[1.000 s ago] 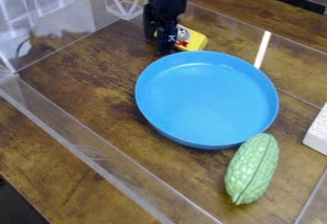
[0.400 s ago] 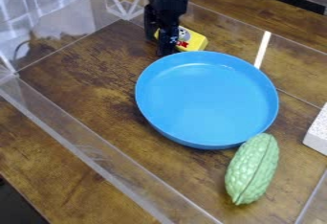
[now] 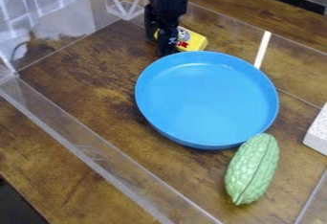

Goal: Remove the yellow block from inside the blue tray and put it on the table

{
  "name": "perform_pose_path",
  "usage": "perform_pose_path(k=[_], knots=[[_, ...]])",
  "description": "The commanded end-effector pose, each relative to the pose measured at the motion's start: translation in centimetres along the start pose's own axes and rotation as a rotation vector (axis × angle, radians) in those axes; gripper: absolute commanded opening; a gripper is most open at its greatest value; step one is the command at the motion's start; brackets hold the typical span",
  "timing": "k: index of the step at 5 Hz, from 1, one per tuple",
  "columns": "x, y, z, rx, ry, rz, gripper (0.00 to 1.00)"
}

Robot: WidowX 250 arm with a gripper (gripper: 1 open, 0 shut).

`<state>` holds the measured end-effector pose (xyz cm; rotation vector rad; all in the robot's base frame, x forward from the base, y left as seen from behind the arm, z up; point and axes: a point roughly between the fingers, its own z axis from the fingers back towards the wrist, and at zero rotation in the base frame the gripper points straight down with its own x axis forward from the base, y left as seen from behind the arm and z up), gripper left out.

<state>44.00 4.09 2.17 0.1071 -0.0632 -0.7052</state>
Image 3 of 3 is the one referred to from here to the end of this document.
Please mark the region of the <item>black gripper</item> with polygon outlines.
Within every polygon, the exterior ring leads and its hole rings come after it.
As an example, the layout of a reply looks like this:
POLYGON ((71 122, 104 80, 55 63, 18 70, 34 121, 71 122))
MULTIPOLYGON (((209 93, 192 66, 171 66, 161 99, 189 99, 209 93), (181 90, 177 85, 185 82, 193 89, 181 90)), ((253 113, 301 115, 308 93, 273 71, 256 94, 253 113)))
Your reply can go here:
POLYGON ((155 39, 159 29, 157 55, 175 53, 179 17, 187 12, 189 0, 149 0, 144 7, 144 29, 148 40, 155 39))

